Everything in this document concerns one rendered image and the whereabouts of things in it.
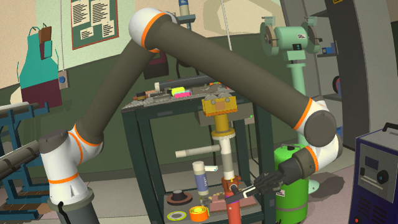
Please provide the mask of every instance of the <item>warning sticker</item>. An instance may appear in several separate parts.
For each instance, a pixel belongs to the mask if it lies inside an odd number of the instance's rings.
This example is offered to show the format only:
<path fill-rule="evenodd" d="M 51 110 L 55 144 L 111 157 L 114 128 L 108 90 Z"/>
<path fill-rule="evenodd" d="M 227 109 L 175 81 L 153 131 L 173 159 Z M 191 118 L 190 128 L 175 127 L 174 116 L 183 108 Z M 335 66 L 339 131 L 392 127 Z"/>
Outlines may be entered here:
<path fill-rule="evenodd" d="M 276 195 L 285 197 L 285 190 L 280 190 L 280 192 L 276 192 Z"/>

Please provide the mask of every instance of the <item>blue rack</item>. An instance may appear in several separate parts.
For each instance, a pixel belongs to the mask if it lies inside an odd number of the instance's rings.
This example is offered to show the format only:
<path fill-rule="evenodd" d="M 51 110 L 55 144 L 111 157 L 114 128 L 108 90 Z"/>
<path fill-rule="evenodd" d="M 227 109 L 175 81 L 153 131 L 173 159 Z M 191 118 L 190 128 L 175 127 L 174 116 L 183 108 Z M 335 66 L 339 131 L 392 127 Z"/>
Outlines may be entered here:
<path fill-rule="evenodd" d="M 8 111 L 8 117 L 0 119 L 0 134 L 4 126 L 8 126 L 8 132 L 11 137 L 13 150 L 21 147 L 19 139 L 18 127 L 22 120 L 34 118 L 35 116 L 49 113 L 49 103 L 45 102 L 44 108 L 33 110 L 33 106 L 29 106 L 29 111 L 14 115 L 13 110 Z M 0 138 L 0 157 L 5 155 Z M 7 204 L 27 204 L 27 203 L 47 203 L 50 195 L 28 195 L 18 196 L 13 180 L 22 179 L 24 186 L 22 190 L 25 192 L 50 190 L 49 184 L 32 184 L 28 167 L 42 166 L 43 160 L 41 154 L 28 164 L 22 164 L 21 168 L 2 180 L 6 189 L 8 199 Z M 0 211 L 0 220 L 34 220 L 39 216 L 37 210 L 19 210 L 19 211 Z"/>

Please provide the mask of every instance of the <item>paper sheet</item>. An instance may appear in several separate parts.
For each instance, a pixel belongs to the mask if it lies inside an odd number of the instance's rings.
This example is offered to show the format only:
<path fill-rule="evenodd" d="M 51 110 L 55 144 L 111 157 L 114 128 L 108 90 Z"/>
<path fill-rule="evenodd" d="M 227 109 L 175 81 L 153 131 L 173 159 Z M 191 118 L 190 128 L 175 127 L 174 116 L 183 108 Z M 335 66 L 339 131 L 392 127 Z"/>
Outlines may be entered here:
<path fill-rule="evenodd" d="M 114 35 L 114 21 L 102 24 L 102 38 Z"/>
<path fill-rule="evenodd" d="M 94 35 L 93 27 L 89 27 L 87 29 L 83 29 L 80 31 L 80 39 L 83 40 L 87 37 L 91 37 Z"/>
<path fill-rule="evenodd" d="M 91 26 L 109 22 L 109 15 L 109 0 L 95 0 L 91 2 Z"/>
<path fill-rule="evenodd" d="M 80 0 L 72 3 L 72 27 L 85 24 L 90 21 L 88 0 Z"/>

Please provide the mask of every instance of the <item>orange tape roll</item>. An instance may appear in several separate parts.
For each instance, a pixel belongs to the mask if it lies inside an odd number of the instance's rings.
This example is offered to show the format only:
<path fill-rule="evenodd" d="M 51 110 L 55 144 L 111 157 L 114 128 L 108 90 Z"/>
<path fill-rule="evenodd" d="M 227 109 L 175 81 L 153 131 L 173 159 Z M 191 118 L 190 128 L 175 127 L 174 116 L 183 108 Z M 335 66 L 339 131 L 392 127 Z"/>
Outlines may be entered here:
<path fill-rule="evenodd" d="M 209 210 L 204 206 L 196 206 L 192 207 L 189 210 L 189 216 L 191 220 L 194 222 L 203 222 L 209 218 Z"/>

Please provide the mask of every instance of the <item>red cylinder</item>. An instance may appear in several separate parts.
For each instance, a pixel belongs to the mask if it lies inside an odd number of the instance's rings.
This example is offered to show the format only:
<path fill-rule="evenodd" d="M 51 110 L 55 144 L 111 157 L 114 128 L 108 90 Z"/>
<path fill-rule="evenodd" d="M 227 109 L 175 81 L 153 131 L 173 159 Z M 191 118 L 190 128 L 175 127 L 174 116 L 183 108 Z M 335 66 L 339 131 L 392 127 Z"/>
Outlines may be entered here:
<path fill-rule="evenodd" d="M 234 195 L 233 192 L 225 192 L 225 198 Z M 226 205 L 229 224 L 242 224 L 241 206 L 239 201 Z"/>

